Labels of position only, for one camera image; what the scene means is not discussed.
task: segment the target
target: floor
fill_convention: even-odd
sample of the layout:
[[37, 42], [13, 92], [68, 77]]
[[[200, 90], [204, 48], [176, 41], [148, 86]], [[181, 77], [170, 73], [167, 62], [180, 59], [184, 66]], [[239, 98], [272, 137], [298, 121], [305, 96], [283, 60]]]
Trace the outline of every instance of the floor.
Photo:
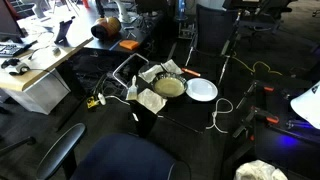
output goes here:
[[[320, 19], [310, 18], [310, 10], [311, 7], [320, 7], [320, 4], [317, 1], [300, 0], [290, 6], [293, 7], [293, 12], [283, 15], [283, 26], [276, 34], [263, 35], [252, 47], [247, 40], [241, 40], [236, 57], [250, 67], [256, 61], [264, 61], [272, 70], [287, 76], [300, 75], [312, 68], [320, 59], [319, 51], [310, 53], [312, 46], [319, 42]], [[178, 43], [173, 59], [178, 64], [183, 64], [189, 51], [187, 40], [163, 40], [163, 47], [159, 48], [158, 56], [153, 58], [165, 61], [175, 41]], [[208, 68], [214, 70], [217, 67], [215, 63], [209, 63]], [[236, 104], [251, 78], [251, 73], [242, 64], [232, 60], [223, 82], [226, 88], [221, 94]], [[72, 98], [67, 97], [49, 116], [28, 112], [14, 102], [1, 104], [10, 110], [11, 114], [0, 116], [0, 147], [30, 135], [37, 139], [35, 145], [24, 145], [0, 157], [1, 176], [10, 180], [35, 179], [41, 158], [51, 145], [76, 123], [82, 122], [87, 127], [85, 136], [75, 149], [78, 161], [85, 157], [94, 143], [104, 135], [116, 132], [136, 133], [130, 107], [114, 99], [108, 100], [105, 106], [97, 107], [94, 112], [89, 112], [83, 102], [63, 128], [54, 132], [54, 124], [68, 108]], [[222, 129], [232, 131], [237, 126], [236, 114], [222, 115], [219, 119], [218, 125]], [[149, 141], [186, 161], [191, 167], [192, 179], [195, 180], [223, 179], [220, 177], [220, 170], [223, 157], [228, 152], [225, 148], [230, 147], [226, 141], [228, 138], [229, 135], [220, 134], [215, 129], [196, 134], [164, 119], [156, 122], [147, 137]], [[59, 170], [52, 179], [64, 179], [62, 171]]]

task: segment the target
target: white lamp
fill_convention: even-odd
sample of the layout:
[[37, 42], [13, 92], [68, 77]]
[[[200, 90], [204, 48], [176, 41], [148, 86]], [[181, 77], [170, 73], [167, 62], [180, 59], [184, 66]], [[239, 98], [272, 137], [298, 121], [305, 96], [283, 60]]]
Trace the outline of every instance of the white lamp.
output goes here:
[[320, 81], [297, 98], [291, 100], [292, 109], [313, 127], [320, 129]]
[[136, 20], [136, 17], [130, 17], [126, 8], [123, 6], [122, 2], [120, 0], [112, 0], [114, 1], [119, 9], [119, 21], [122, 23], [132, 23], [134, 20]]
[[46, 17], [43, 14], [43, 11], [41, 9], [41, 3], [43, 0], [20, 0], [20, 1], [22, 2], [22, 4], [34, 4], [34, 6], [32, 7], [32, 11], [39, 19]]

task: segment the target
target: napkin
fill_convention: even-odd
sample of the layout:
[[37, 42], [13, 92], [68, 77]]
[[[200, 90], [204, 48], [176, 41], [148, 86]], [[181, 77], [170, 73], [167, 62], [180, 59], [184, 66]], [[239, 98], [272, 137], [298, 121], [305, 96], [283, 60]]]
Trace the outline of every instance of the napkin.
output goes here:
[[154, 114], [157, 114], [165, 105], [167, 100], [154, 93], [150, 89], [145, 89], [138, 95], [137, 101], [149, 109]]
[[181, 69], [174, 63], [174, 61], [172, 59], [170, 59], [169, 61], [167, 61], [166, 63], [161, 64], [161, 65], [154, 65], [152, 68], [150, 68], [146, 72], [139, 74], [139, 76], [143, 80], [145, 80], [147, 83], [150, 83], [156, 77], [156, 74], [163, 72], [163, 70], [165, 70], [167, 72], [176, 73], [176, 74], [183, 73], [181, 71]]

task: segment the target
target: white plate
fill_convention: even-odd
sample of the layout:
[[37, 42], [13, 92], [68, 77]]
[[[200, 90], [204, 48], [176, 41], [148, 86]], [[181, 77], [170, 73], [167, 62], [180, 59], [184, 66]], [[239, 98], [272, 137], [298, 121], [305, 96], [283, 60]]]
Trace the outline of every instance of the white plate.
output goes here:
[[186, 93], [197, 101], [211, 101], [218, 95], [217, 87], [210, 81], [202, 78], [190, 79]]

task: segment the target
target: white cable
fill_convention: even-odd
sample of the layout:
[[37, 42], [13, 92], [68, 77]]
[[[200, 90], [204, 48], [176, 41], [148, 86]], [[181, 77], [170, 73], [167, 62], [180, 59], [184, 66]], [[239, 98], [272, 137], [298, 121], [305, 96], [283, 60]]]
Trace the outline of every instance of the white cable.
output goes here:
[[[218, 111], [218, 104], [221, 100], [227, 101], [231, 105], [231, 109], [229, 111]], [[211, 128], [215, 127], [221, 133], [228, 133], [227, 131], [222, 131], [218, 128], [218, 126], [216, 125], [216, 117], [219, 113], [226, 114], [226, 113], [230, 113], [231, 111], [233, 111], [233, 105], [228, 99], [225, 99], [225, 98], [218, 99], [218, 101], [216, 102], [216, 110], [214, 112], [212, 112], [212, 121], [213, 121], [212, 126], [206, 127], [206, 129], [211, 129]]]
[[106, 99], [115, 98], [115, 99], [117, 99], [118, 101], [122, 102], [123, 104], [126, 104], [126, 105], [130, 106], [129, 103], [127, 103], [127, 102], [125, 102], [125, 101], [122, 101], [121, 99], [119, 99], [119, 98], [116, 97], [116, 96], [106, 96], [105, 98], [106, 98]]

